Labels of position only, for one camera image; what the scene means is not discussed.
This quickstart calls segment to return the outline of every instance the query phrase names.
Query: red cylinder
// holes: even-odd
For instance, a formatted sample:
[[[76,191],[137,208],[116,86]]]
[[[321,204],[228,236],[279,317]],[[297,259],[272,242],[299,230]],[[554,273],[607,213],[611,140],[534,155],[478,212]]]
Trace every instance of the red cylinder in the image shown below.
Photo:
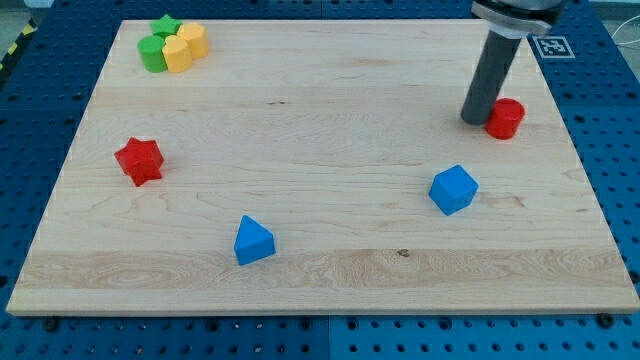
[[[502,98],[493,104],[493,111],[484,128],[496,139],[511,139],[518,131],[522,118],[524,106],[514,99]]]

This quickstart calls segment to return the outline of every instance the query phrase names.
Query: yellow and black tape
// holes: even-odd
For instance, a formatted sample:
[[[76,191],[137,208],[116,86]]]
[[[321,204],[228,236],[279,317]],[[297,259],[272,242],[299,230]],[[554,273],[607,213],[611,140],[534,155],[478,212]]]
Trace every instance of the yellow and black tape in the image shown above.
[[[7,53],[2,57],[0,61],[0,89],[9,80],[9,76],[15,69],[18,61],[27,49],[27,45],[31,42],[35,31],[37,30],[36,23],[33,20],[29,20],[27,25],[22,29],[22,32],[18,34],[18,38],[7,50]]]

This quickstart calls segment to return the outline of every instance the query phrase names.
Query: blue pegboard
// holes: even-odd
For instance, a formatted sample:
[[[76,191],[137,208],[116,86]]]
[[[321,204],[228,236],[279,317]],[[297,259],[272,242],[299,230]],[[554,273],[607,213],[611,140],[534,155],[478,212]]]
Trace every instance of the blue pegboard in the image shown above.
[[[470,5],[470,0],[57,1],[0,92],[0,304],[6,306],[123,19],[164,13],[194,19],[470,18]],[[587,2],[572,0],[553,35],[566,38],[574,59],[534,53],[637,281],[638,82]],[[639,316],[16,319],[3,311],[0,359],[635,359],[640,358]]]

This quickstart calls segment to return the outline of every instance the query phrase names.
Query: green star-shaped block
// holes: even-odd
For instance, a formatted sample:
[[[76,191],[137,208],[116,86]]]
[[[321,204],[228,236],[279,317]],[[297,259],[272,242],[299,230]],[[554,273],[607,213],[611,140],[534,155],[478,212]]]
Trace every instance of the green star-shaped block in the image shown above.
[[[175,35],[181,25],[181,20],[176,20],[165,14],[160,19],[151,22],[151,31],[153,35],[160,36],[164,39],[169,35]]]

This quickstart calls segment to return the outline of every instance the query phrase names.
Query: red star-shaped block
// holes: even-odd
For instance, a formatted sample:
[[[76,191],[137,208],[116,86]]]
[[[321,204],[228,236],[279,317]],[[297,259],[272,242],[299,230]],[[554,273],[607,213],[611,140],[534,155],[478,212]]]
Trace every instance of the red star-shaped block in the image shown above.
[[[136,186],[147,180],[162,179],[160,165],[164,161],[155,140],[140,141],[129,138],[127,145],[113,154],[125,175],[131,176]]]

